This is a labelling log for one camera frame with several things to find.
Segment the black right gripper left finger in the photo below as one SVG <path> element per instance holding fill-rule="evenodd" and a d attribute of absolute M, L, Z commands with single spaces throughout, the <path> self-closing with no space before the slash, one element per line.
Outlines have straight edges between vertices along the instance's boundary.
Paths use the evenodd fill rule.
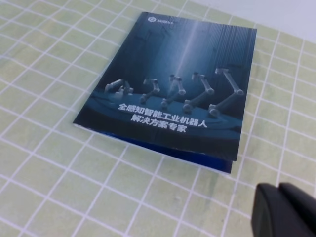
<path fill-rule="evenodd" d="M 314 237 L 316 224 L 307 224 L 298 215 L 279 186 L 256 186 L 251 227 L 255 237 Z"/>

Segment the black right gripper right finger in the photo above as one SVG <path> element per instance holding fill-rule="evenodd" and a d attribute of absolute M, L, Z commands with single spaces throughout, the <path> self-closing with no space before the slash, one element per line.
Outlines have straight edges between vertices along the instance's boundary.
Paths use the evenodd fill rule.
<path fill-rule="evenodd" d="M 316 223 L 315 198 L 290 183 L 280 183 L 279 190 L 285 195 L 305 223 Z"/>

